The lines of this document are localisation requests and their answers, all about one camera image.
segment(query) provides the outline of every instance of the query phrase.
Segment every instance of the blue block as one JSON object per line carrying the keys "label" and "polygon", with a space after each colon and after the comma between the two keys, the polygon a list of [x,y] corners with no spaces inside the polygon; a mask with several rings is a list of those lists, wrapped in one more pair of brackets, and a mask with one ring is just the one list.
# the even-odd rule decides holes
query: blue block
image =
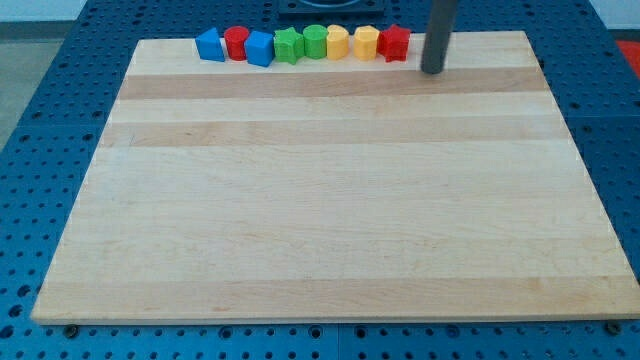
{"label": "blue block", "polygon": [[222,52],[220,36],[216,28],[212,28],[198,36],[196,38],[196,47],[198,48],[200,59],[224,62],[224,53]]}
{"label": "blue block", "polygon": [[249,64],[267,67],[273,60],[273,35],[252,31],[244,43]]}

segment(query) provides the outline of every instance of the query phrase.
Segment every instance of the wooden board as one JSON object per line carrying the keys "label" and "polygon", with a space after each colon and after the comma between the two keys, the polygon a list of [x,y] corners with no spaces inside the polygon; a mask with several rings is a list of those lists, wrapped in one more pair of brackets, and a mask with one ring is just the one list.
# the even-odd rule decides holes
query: wooden board
{"label": "wooden board", "polygon": [[640,289],[522,32],[259,68],[141,41],[43,324],[634,318]]}

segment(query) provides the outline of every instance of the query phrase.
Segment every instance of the red pentagon block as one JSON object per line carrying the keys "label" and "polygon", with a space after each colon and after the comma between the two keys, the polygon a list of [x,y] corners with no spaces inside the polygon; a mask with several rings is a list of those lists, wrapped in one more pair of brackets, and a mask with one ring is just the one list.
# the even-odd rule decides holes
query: red pentagon block
{"label": "red pentagon block", "polygon": [[244,26],[232,26],[224,32],[224,42],[231,60],[247,60],[244,42],[249,37],[249,29]]}
{"label": "red pentagon block", "polygon": [[384,56],[386,62],[406,61],[409,50],[410,29],[396,24],[380,33],[378,38],[378,53]]}

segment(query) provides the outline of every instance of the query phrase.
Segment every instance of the black screw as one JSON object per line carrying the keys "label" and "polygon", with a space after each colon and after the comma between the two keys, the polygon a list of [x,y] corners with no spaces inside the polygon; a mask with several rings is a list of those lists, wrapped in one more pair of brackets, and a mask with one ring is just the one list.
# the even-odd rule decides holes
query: black screw
{"label": "black screw", "polygon": [[67,339],[73,339],[78,336],[79,333],[80,328],[78,327],[78,325],[73,324],[65,326],[62,330],[62,335],[64,335],[64,337],[66,337]]}
{"label": "black screw", "polygon": [[622,333],[622,325],[617,321],[607,321],[604,324],[604,330],[612,336],[618,336]]}

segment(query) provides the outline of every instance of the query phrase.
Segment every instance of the blue pegboard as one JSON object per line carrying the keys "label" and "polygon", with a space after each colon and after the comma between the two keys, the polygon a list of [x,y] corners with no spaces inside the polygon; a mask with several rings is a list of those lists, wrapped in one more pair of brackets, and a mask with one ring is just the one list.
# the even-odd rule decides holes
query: blue pegboard
{"label": "blue pegboard", "polygon": [[[526,31],[640,274],[639,85],[595,11],[586,0],[460,3],[457,31]],[[138,39],[194,37],[237,24],[301,30],[308,21],[350,30],[398,23],[422,32],[429,5],[388,0],[384,16],[280,20],[273,1],[89,0],[0,155],[0,359],[640,358],[638,321],[610,331],[597,321],[81,327],[68,339],[62,327],[29,320]]]}

